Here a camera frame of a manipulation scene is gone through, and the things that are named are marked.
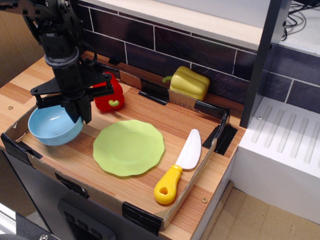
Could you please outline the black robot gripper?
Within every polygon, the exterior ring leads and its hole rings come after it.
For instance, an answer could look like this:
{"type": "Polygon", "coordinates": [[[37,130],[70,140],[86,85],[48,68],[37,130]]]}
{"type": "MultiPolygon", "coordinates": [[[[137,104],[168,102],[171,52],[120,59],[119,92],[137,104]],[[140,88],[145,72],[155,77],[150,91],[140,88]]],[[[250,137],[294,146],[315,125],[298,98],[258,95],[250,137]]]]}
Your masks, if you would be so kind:
{"type": "Polygon", "coordinates": [[[63,105],[73,123],[80,116],[88,124],[92,120],[91,101],[114,94],[111,75],[102,71],[96,59],[54,63],[46,58],[45,62],[52,67],[54,78],[30,90],[39,109],[63,105]]]}

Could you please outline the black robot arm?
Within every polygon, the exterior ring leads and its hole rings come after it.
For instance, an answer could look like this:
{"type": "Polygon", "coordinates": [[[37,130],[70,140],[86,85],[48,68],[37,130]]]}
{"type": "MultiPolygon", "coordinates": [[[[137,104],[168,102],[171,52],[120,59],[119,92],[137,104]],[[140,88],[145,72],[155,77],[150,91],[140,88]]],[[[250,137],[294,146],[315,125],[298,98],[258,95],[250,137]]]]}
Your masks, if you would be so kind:
{"type": "Polygon", "coordinates": [[[63,107],[75,123],[92,120],[91,102],[114,93],[111,76],[91,70],[97,63],[81,57],[80,48],[91,50],[83,40],[83,21],[70,0],[2,0],[1,11],[19,14],[44,50],[44,60],[54,78],[31,89],[39,109],[63,107]]]}

